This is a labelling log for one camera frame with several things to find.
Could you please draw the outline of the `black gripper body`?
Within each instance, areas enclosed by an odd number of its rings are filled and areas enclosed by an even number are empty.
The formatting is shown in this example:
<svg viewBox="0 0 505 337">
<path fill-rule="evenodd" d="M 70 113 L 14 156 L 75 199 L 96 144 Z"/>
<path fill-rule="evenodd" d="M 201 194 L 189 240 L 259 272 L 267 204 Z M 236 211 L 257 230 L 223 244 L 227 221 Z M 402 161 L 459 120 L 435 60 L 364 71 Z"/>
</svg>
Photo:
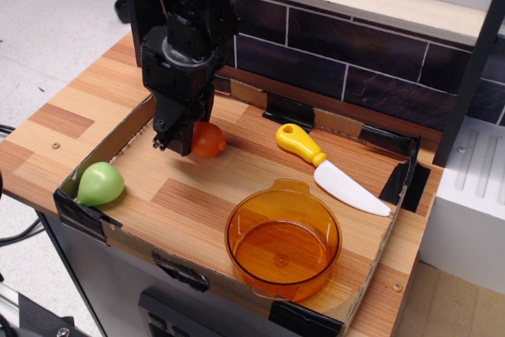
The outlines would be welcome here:
<svg viewBox="0 0 505 337">
<path fill-rule="evenodd" d="M 163 151 L 169 129 L 196 120 L 196 102 L 205 88 L 215 88 L 215 73 L 227 59 L 227 44 L 192 58 L 169 44 L 166 29 L 154 27 L 141 45 L 143 85 L 155 100 L 153 147 Z"/>
</svg>

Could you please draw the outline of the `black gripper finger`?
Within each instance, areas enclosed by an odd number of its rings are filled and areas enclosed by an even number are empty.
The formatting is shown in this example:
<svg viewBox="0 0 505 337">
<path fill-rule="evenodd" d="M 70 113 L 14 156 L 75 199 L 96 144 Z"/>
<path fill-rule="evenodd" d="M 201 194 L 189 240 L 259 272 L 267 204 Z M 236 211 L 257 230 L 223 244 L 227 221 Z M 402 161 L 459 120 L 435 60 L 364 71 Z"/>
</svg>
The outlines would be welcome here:
<svg viewBox="0 0 505 337">
<path fill-rule="evenodd" d="M 198 122 L 209 122 L 214 105 L 215 89 L 205 88 L 199 95 L 196 102 L 196 120 Z"/>
<path fill-rule="evenodd" d="M 189 155 L 192 150 L 193 128 L 193 123 L 178 123 L 172 126 L 168 131 L 165 148 L 180 156 Z"/>
</svg>

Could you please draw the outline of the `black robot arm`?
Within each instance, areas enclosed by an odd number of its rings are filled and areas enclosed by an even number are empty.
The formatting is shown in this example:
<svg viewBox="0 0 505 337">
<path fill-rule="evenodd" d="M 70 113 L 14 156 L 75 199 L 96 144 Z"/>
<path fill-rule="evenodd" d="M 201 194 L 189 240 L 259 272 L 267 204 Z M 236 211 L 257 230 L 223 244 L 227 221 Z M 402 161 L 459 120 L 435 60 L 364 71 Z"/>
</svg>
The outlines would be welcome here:
<svg viewBox="0 0 505 337">
<path fill-rule="evenodd" d="M 238 30 L 231 0 L 159 0 L 165 22 L 156 25 L 139 12 L 140 67 L 144 87 L 155 100 L 154 148 L 190 154 L 193 126 L 208 121 L 215 73 L 227 59 Z"/>
</svg>

